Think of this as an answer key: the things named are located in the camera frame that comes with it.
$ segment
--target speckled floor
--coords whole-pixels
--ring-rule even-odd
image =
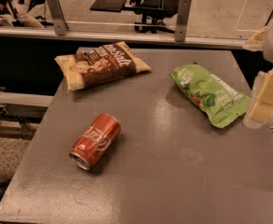
[[[0,121],[0,183],[12,178],[36,132],[38,123],[29,125],[30,132],[24,133],[16,119]]]

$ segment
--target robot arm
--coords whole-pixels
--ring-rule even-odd
[[[273,63],[273,18],[264,30],[264,58]],[[248,128],[260,128],[273,117],[273,68],[268,73],[259,72],[254,81],[251,103],[244,124]]]

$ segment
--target table surface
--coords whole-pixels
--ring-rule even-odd
[[[169,77],[197,62],[250,94],[230,51],[133,49],[152,70],[85,91],[65,81],[0,203],[18,223],[273,223],[273,134],[238,119],[225,129]],[[89,171],[68,153],[92,121],[122,125]]]
[[[126,0],[95,0],[90,10],[121,12]]]

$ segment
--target black chair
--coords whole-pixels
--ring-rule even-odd
[[[141,33],[148,31],[156,34],[163,31],[174,34],[175,31],[166,27],[165,18],[172,18],[179,11],[180,0],[130,0],[135,13],[142,15],[141,22],[135,22],[135,30]]]
[[[44,6],[44,12],[42,15],[35,16],[35,19],[39,20],[43,26],[53,26],[53,22],[48,22],[45,17],[46,0],[31,0],[28,12],[30,12],[36,6]]]
[[[137,15],[142,15],[141,22],[135,22],[135,30],[140,33],[148,31],[156,34],[157,31],[163,31],[174,34],[175,31],[166,27],[165,18],[172,18],[178,12],[179,0],[164,0],[163,7],[160,7],[160,0],[136,0],[136,6],[143,9],[136,10]]]

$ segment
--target snack bag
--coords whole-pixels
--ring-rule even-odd
[[[246,112],[249,96],[236,91],[200,64],[176,67],[170,76],[187,97],[223,128]]]
[[[60,65],[71,91],[151,69],[124,42],[104,45],[84,53],[57,56],[55,61]]]

